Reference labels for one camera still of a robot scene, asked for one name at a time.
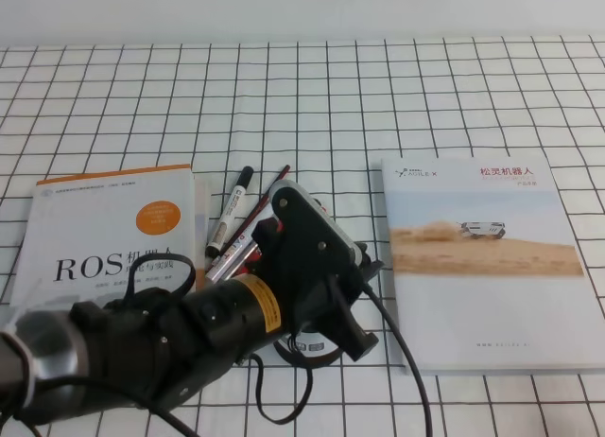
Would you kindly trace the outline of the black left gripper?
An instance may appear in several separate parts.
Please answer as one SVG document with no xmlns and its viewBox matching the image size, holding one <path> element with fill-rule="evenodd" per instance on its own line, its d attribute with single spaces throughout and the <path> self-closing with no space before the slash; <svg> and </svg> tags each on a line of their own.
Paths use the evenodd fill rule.
<svg viewBox="0 0 605 437">
<path fill-rule="evenodd" d="M 355 320 L 352 306 L 381 263 L 352 241 L 299 184 L 276 182 L 269 190 L 274 217 L 252 233 L 261 259 L 252 273 L 273 290 L 285 333 L 309 328 L 331 341 L 354 361 L 378 343 Z"/>
</svg>

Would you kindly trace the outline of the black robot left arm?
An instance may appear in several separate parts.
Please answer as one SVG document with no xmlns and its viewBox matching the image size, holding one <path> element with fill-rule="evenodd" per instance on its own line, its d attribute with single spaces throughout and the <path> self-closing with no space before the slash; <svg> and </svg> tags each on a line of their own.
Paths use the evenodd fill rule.
<svg viewBox="0 0 605 437">
<path fill-rule="evenodd" d="M 377 338 L 352 306 L 381 263 L 297 183 L 276 182 L 268 199 L 273 214 L 252 234 L 261 256 L 244 274 L 200 290 L 188 275 L 173 291 L 127 287 L 106 306 L 19 318 L 1 335 L 2 418 L 36 432 L 131 404 L 187 436 L 173 410 L 280 338 L 310 329 L 363 358 Z"/>
</svg>

